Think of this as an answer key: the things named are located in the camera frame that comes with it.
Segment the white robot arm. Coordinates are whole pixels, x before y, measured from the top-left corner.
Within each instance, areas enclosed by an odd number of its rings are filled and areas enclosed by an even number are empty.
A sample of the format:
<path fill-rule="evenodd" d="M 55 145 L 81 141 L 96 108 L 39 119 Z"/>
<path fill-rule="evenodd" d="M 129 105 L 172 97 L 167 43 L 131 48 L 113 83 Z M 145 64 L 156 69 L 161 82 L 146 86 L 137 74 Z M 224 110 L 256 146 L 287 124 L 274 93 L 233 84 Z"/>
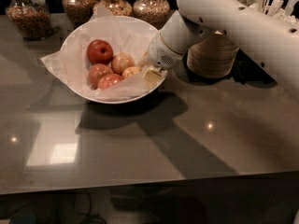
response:
<path fill-rule="evenodd" d="M 178 10 L 149 42 L 145 62 L 163 70 L 188 49 L 219 31 L 279 85 L 299 92 L 299 30 L 237 0 L 177 0 Z"/>

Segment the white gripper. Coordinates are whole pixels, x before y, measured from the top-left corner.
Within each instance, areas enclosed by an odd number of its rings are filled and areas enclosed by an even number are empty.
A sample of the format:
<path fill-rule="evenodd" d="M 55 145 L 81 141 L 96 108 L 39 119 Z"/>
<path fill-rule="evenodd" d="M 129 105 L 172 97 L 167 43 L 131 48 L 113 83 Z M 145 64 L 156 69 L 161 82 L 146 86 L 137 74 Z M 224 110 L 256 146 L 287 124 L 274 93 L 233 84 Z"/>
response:
<path fill-rule="evenodd" d="M 183 55 L 179 51 L 178 36 L 174 33 L 159 31 L 149 42 L 148 52 L 145 52 L 137 61 L 138 67 L 149 62 L 163 70 L 172 69 L 181 62 Z M 148 66 L 142 71 L 143 79 L 149 85 L 156 85 L 163 76 L 158 68 Z"/>

